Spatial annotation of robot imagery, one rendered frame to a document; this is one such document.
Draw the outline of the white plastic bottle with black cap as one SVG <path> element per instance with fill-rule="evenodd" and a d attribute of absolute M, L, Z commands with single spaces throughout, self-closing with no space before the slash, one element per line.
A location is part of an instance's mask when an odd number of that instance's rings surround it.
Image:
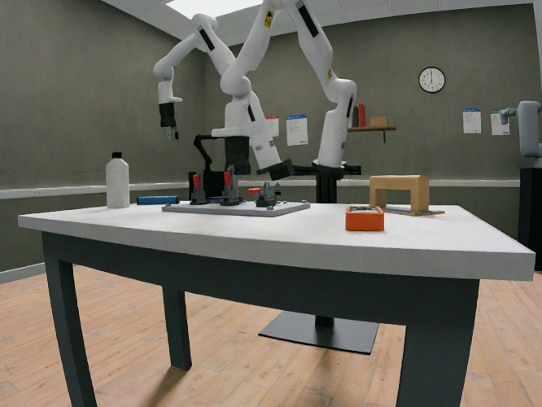
<path fill-rule="evenodd" d="M 122 152 L 112 152 L 106 165 L 107 208 L 130 208 L 129 166 L 121 158 Z"/>

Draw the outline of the blue spirit level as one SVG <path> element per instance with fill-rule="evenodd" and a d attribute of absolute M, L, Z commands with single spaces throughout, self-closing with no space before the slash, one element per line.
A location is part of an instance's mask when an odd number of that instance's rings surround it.
<path fill-rule="evenodd" d="M 180 196 L 137 198 L 137 205 L 179 204 Z"/>

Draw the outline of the orange digital multimeter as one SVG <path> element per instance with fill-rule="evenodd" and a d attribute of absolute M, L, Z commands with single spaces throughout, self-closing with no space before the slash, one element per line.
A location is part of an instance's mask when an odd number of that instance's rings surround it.
<path fill-rule="evenodd" d="M 345 213 L 345 230 L 384 231 L 384 212 L 376 206 L 349 206 Z"/>

